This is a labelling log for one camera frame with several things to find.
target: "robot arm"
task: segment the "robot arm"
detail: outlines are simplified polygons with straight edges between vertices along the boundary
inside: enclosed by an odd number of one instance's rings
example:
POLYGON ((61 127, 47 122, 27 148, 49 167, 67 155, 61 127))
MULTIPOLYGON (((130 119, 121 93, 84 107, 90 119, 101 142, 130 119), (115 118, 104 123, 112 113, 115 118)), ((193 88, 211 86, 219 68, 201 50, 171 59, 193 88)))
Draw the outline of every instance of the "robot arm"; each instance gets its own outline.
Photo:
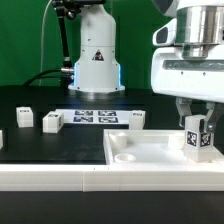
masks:
POLYGON ((156 8, 165 16, 176 17, 177 7, 180 0, 152 0, 156 8))
POLYGON ((176 17, 153 36, 153 44, 162 48, 153 56, 152 88, 177 97, 182 126, 191 115, 191 99, 207 101, 202 129, 214 133, 224 114, 224 2, 152 1, 162 14, 176 17))

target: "warning label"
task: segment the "warning label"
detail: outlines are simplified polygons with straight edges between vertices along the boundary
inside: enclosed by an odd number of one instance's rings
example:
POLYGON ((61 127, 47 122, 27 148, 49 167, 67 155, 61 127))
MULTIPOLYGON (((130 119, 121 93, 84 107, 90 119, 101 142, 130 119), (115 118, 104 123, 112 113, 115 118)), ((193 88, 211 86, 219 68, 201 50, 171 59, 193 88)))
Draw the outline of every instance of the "warning label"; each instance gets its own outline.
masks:
POLYGON ((101 54, 100 50, 98 50, 94 55, 93 61, 104 61, 103 55, 101 54))

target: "white block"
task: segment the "white block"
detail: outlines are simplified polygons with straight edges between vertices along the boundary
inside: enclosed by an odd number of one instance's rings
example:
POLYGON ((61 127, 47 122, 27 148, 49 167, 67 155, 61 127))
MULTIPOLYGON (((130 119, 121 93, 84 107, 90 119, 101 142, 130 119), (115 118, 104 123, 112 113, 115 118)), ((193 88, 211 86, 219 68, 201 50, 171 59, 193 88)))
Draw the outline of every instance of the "white block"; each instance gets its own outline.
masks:
POLYGON ((0 130, 0 149, 3 147, 3 135, 2 135, 2 130, 0 130))
POLYGON ((210 161, 217 158, 214 147, 214 134, 200 132, 200 121, 204 115, 186 117, 185 122, 185 156, 196 161, 210 161))
POLYGON ((17 107, 16 117, 19 128, 33 127, 33 112, 30 107, 17 107))
POLYGON ((64 114, 51 111, 43 118, 43 132, 58 133, 64 125, 64 114))
POLYGON ((142 130, 145 125, 145 111, 133 110, 129 117, 129 129, 142 130))

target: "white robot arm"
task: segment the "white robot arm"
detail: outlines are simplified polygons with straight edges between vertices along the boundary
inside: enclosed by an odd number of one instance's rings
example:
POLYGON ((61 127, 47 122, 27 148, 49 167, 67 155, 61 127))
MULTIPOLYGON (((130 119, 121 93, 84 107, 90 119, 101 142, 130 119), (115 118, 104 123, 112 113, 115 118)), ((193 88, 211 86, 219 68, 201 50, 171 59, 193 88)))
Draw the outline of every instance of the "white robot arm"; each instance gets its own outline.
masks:
POLYGON ((153 37, 161 46, 152 60, 153 91, 177 96, 181 117, 191 115, 192 99, 207 101, 204 131, 212 133, 224 113, 224 1, 152 1, 175 17, 153 37))
POLYGON ((116 23, 104 9, 106 0, 53 0, 61 29, 64 54, 62 72, 74 72, 69 85, 71 95, 88 99, 107 99, 123 95, 120 65, 115 59, 116 23), (81 15, 81 54, 72 69, 64 17, 81 15))

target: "black cable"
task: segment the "black cable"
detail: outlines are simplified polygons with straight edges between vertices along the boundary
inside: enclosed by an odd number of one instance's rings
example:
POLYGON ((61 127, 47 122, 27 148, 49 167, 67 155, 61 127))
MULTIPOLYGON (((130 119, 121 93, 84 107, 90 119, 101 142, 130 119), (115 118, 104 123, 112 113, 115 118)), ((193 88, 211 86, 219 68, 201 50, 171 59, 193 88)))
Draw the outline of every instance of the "black cable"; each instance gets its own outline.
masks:
POLYGON ((50 73, 55 73, 55 72, 61 72, 61 69, 60 68, 55 68, 55 69, 50 69, 50 70, 41 72, 41 73, 35 75, 33 78, 27 80, 25 83, 23 83, 23 86, 29 86, 30 83, 32 83, 34 80, 36 80, 38 78, 41 78, 44 75, 47 75, 47 74, 50 74, 50 73))
POLYGON ((37 79, 61 79, 61 78, 71 78, 71 76, 69 76, 69 75, 55 75, 55 76, 44 76, 44 77, 36 77, 36 78, 33 78, 32 79, 32 82, 33 81, 35 81, 35 80, 37 80, 37 79))

